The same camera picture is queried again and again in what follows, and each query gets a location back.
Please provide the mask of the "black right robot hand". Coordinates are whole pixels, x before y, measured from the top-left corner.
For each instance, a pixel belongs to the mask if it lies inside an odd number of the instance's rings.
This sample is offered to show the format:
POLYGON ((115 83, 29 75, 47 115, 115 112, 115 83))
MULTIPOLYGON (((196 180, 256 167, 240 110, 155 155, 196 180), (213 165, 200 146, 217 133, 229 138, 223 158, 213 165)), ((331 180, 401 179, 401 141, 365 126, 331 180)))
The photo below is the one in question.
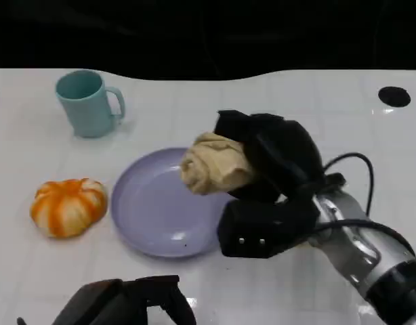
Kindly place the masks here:
POLYGON ((337 190, 346 183, 341 173, 326 174, 320 152, 297 121, 268 113, 247 115, 220 110, 214 133, 243 146, 255 176, 229 192, 240 200, 276 202, 287 198, 337 190))

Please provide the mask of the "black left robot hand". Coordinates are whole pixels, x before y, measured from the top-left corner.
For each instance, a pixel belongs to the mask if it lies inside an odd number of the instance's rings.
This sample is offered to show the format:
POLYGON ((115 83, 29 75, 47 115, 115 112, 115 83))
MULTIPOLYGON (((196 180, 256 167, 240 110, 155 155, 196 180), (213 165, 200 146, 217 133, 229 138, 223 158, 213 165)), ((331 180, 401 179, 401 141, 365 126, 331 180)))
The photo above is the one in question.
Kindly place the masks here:
POLYGON ((71 297, 54 324, 147 324, 149 307, 160 307, 175 324, 196 324, 179 281, 179 276, 169 275, 86 284, 71 297))

